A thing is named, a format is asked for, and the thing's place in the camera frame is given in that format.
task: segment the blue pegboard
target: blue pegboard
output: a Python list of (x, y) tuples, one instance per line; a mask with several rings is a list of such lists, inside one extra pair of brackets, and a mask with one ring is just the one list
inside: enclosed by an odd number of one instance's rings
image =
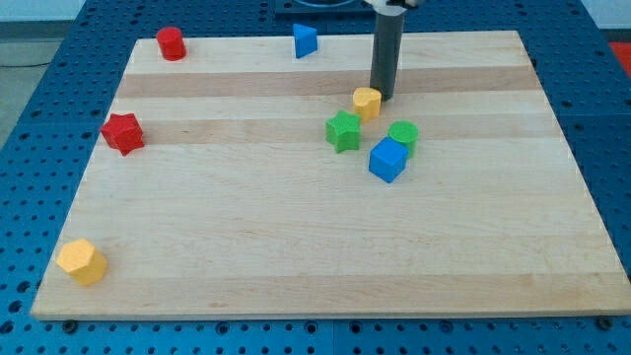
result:
[[(0, 152), (0, 354), (631, 353), (631, 318), (39, 322), (28, 314), (138, 37), (366, 34), (370, 16), (275, 19), (265, 0), (88, 0)], [(631, 84), (578, 0), (433, 0), (409, 32), (518, 30), (631, 271)]]

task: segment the green block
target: green block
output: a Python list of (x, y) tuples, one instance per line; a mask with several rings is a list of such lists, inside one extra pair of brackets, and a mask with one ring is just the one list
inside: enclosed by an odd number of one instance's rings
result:
[(361, 120), (361, 116), (341, 110), (326, 122), (326, 141), (335, 147), (335, 153), (359, 150)]
[(414, 123), (397, 121), (390, 126), (387, 136), (407, 148), (407, 159), (414, 156), (416, 141), (418, 140), (418, 128)]

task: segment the wood grain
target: wood grain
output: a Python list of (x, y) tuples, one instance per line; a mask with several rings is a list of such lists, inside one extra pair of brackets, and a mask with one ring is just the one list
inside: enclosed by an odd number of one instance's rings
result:
[[(51, 263), (42, 320), (618, 315), (631, 285), (514, 32), (405, 35), (394, 99), (336, 155), (324, 122), (366, 85), (369, 36), (139, 40), (111, 112), (147, 146), (100, 139), (61, 233), (102, 250), (81, 288)], [(418, 154), (367, 171), (398, 119)]]

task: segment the yellow hexagon block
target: yellow hexagon block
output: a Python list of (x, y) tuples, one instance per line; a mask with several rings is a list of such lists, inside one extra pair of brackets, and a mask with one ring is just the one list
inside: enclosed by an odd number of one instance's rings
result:
[(373, 88), (357, 88), (353, 93), (355, 113), (362, 116), (362, 123), (379, 116), (382, 108), (382, 93)]
[(82, 286), (98, 282), (107, 270), (105, 256), (85, 239), (63, 246), (55, 262)]

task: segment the blue block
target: blue block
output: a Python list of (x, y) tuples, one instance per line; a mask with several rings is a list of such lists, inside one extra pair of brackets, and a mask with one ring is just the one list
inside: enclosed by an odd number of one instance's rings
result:
[(385, 182), (391, 183), (405, 169), (407, 148), (386, 137), (371, 150), (368, 170)]
[(294, 24), (294, 44), (296, 46), (296, 58), (317, 50), (317, 30), (309, 26)]

